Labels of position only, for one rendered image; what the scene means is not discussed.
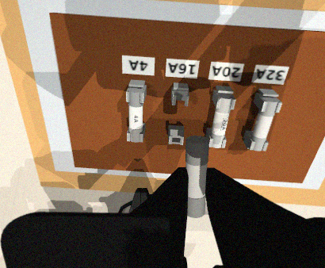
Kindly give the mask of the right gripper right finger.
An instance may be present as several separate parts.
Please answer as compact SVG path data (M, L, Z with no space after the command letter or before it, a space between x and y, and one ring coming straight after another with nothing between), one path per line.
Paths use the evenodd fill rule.
M299 216L212 167L205 196L224 268L325 268L325 217Z

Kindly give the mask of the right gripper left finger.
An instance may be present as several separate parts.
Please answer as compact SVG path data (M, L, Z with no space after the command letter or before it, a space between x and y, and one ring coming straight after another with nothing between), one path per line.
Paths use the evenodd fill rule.
M6 268L183 268L189 176L172 175L130 214L31 212L1 234ZM170 215L169 215L170 214Z

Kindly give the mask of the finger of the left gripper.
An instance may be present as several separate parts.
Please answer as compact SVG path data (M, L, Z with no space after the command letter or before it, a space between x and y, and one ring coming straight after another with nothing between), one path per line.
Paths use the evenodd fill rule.
M140 204L145 202L149 197L150 197L150 194L149 194L147 188L142 188L141 193L140 193ZM183 261L183 268L188 268L187 259L185 256L184 256L184 261Z
M133 200L132 200L132 204L131 204L131 207L130 207L128 213L130 213L132 210L134 210L135 208L137 208L140 205L140 193L141 193L141 189L142 188L137 188L136 189L135 194L134 194L134 197L133 197Z

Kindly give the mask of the white cylindrical fuse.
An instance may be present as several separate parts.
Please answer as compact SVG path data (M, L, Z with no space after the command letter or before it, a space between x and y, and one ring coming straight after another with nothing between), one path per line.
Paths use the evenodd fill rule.
M221 148L225 137L226 127L228 124L229 113L231 112L231 100L234 98L230 94L218 94L221 99L220 108L215 108L212 130L210 133L213 138L212 147Z
M130 132L130 141L138 143L140 133L143 132L143 103L140 103L140 93L143 93L143 89L132 87L128 89L128 92L130 92L128 132Z
M209 138L189 136L185 143L185 168L189 176L187 216L200 218L205 214L205 186L208 166Z
M254 125L254 130L251 134L251 139L255 141L254 151L262 151L264 143L266 142L267 134L273 121L273 116L277 108L278 99L272 97L263 97L267 101L265 112L258 111L257 120Z

